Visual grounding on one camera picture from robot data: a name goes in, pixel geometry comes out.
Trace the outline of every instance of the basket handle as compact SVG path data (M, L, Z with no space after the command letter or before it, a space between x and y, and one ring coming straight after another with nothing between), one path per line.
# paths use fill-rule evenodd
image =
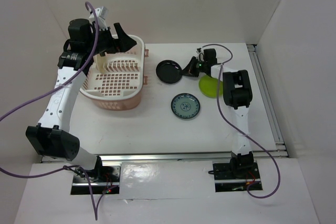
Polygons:
M148 84L148 76L143 76L143 84L144 85Z

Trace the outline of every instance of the blue and white plate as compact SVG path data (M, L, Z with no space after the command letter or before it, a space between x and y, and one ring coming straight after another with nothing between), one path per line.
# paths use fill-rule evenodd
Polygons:
M192 94L182 93L173 98L171 108L179 118L191 119L197 116L201 105Z

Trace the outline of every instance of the black plate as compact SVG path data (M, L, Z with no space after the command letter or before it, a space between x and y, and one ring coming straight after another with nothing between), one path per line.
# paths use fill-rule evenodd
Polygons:
M181 67L173 60L161 61L156 67L156 75L164 83L174 84L181 78Z

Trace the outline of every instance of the white wall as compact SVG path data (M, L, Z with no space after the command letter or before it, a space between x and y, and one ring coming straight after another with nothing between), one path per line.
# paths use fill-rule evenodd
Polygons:
M336 220L336 0L281 0L257 53L322 224Z
M84 1L110 9L108 24L120 22L147 42L257 43L279 0L48 0L62 29L69 17L86 16Z
M45 0L0 0L0 114L54 85L65 40ZM47 99L21 109L0 123L0 166L29 174L37 155L25 137ZM26 180L0 174L1 223L13 223Z

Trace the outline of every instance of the wire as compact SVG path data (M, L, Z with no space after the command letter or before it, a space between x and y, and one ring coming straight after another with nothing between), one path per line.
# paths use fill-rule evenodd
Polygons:
M225 115L223 114L222 112L222 109L220 108L221 105L219 103L219 90L220 90L220 78L222 76L222 72L223 72L223 66L225 63L228 63L229 61L231 61L233 59L233 53L231 52L230 49L228 49L227 47L223 46L223 45L220 45L220 44L208 44L208 45L205 45L203 46L202 48L204 47L208 47L208 46L219 46L219 47L223 47L225 48L229 53L230 53L230 58L224 62L222 62L220 64L220 70L219 70L219 75L218 75L218 83L217 83L217 106L218 106L218 110L219 110L219 113L221 114L222 118L224 119L224 121L230 125L232 128L234 128L236 131L238 131L239 133L243 134L244 136L246 136L251 142L253 142L254 144L256 144L260 149L262 149L265 153L267 153L267 155L272 159L272 161L274 162L274 165L277 169L277 174L278 174L278 183L277 183L277 186L276 188L269 194L267 195L264 195L264 196L256 196L256 195L253 195L250 191L249 191L249 188L251 185L253 185L254 183L257 183L257 182L254 182L254 183L251 183L247 186L246 190L248 192L248 194L250 194L252 197L254 198L257 198L257 199L265 199L265 198L268 198L268 197L271 197L272 195L274 195L277 190L279 189L280 187L280 182L281 182L281 174L280 174L280 169L279 169L279 166L277 164L277 161L274 159L274 157L272 156L272 154L266 150L264 147L262 147L257 141L253 140L250 136L248 136L245 132L243 132L241 129L239 129L238 127L236 127L235 125L233 125L226 117Z
M85 2L85 7L86 7L87 10L94 10L93 6L92 6L89 2ZM94 17L95 17L95 20L97 21L97 22L95 23L96 31L99 31L98 20L97 20L96 12L92 12L92 13L93 13L93 15L94 15ZM2 116L0 117L0 122L1 122L3 119L5 119L6 117L8 117L9 115L13 114L15 111L21 109L22 107L27 106L27 105L29 105L29 104L31 104L31 103L33 103L33 102L36 102L36 101L38 101L38 100L40 100L40 99L42 99L42 98L44 98L44 97L47 97L48 95L51 95L51 94L57 92L58 90L62 89L63 86L66 86L66 85L68 85L70 82L72 82L73 79L76 78L76 77L77 77L77 76L78 76L78 75L85 69L85 67L89 64L89 62L91 61L91 59L92 59L93 56L95 55L94 52L95 52L95 50L96 50L97 43L98 43L98 33L95 33L95 36L94 36L94 43L93 43L93 47L92 47L92 51L91 51L91 53L90 53L88 59L85 61L84 65L83 65L83 66L82 66L82 67L81 67L81 68L80 68L80 69L79 69L79 70L78 70L78 71L77 71L77 72L76 72L76 73L75 73L69 80L67 80L65 83L63 83L63 85L58 86L57 88L54 88L54 89L48 91L48 92L45 93L45 94L42 94L42 95L40 95L40 96L38 96L38 97L35 97L35 98L33 98L33 99L29 100L29 101L26 101L26 102L22 103L22 104L19 105L19 106L13 108L12 110L8 111L6 114L4 114L4 115L2 115Z
M94 7L89 3L89 2L85 2L85 7L86 9L93 13L94 17L95 17L95 31L99 31L99 26L98 26L98 19L97 19L97 15L96 15L96 12L95 12L95 9ZM2 115L0 117L0 122L5 119L6 117L8 117L9 115L13 114L15 111L23 108L24 106L27 106L33 102L36 102L44 97L47 97L48 95L51 95L55 92L57 92L58 90L62 89L64 86L68 85L70 82L73 81L74 78L76 78L84 69L85 67L89 64L89 62L92 60L93 56L95 55L95 51L96 51L96 47L97 47L97 43L98 43L98 33L95 33L94 35L94 42L93 42L93 46L92 46L92 50L91 50L91 53L88 57L88 59L85 61L85 63L83 64L83 66L69 79L67 80L65 83L63 83L63 85L61 86L58 86L57 88L54 88L52 90L50 90L49 92L45 93L45 94L42 94L38 97L35 97L29 101L26 101L24 103L22 103L21 105L13 108L12 110L8 111L6 114ZM15 178L40 178L40 177L44 177L44 176L47 176L47 175L50 175L50 174L53 174L53 173L57 173L57 172L60 172L61 170L69 170L71 168L79 168L83 171L83 173L85 174L85 177L86 179L88 180L88 184L89 184L89 191L90 191L90 195L91 195L91 201L92 201L92 205L93 205L93 210L94 210L94 216L96 218L96 220L98 220L98 204L97 204L97 207L95 206L95 200L93 198L93 192L92 192L92 186L91 186L91 182L90 182L90 177L89 175L87 174L87 172L80 166L78 165L71 165L71 166L64 166L63 168L60 168L60 169L57 169L57 170L53 170L51 172L47 172L47 173L44 173L44 174L38 174L38 175L30 175L30 176L26 176L26 175L18 175L18 174L14 174L14 173L11 173L11 172L8 172L6 171L5 169L1 168L0 167L0 172L6 174L6 175L9 175L9 176L12 176L12 177L15 177Z
M254 184L254 182L256 181L256 177L253 175L253 173L251 171L248 171L248 173L252 176L253 181L252 182L247 182L247 174L246 174L246 186L249 184Z

